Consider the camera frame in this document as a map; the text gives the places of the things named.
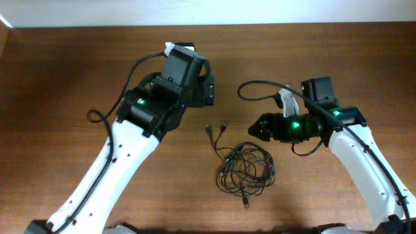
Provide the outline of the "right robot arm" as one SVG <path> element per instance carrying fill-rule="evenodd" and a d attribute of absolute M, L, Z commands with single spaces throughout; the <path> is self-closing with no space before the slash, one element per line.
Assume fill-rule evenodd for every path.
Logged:
<path fill-rule="evenodd" d="M 281 113 L 262 114 L 248 133 L 292 145 L 319 137 L 342 162 L 368 207 L 375 233 L 414 233 L 415 196 L 401 182 L 357 107 L 340 107 L 330 77 L 281 85 L 272 95 Z"/>

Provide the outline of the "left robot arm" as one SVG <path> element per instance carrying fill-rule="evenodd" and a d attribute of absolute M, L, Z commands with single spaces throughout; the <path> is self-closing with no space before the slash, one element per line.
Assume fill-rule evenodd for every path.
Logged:
<path fill-rule="evenodd" d="M 215 78 L 209 61 L 192 42 L 167 42 L 161 72 L 153 72 L 131 90 L 123 88 L 107 115 L 91 109 L 108 134 L 95 161 L 71 196 L 48 220 L 32 220 L 26 233 L 103 233 L 107 219 L 138 167 L 178 128 L 188 108 L 214 104 Z"/>

